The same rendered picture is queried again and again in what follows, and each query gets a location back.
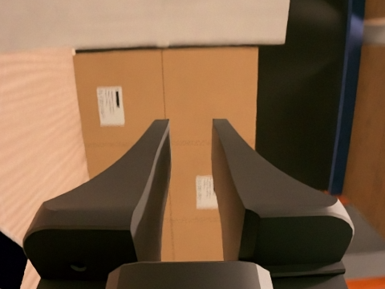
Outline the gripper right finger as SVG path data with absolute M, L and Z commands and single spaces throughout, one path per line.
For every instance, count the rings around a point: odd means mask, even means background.
M 226 118 L 212 121 L 211 164 L 224 261 L 263 267 L 273 289 L 349 289 L 355 231 L 336 197 L 271 165 Z

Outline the light wood board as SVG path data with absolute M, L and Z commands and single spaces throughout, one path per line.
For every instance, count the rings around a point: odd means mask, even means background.
M 284 46 L 290 0 L 0 0 L 0 57 Z

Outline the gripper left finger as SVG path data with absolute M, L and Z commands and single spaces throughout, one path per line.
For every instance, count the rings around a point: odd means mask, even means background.
M 123 264 L 161 262 L 172 172 L 169 119 L 155 119 L 114 164 L 43 201 L 22 248 L 36 289 L 106 289 Z

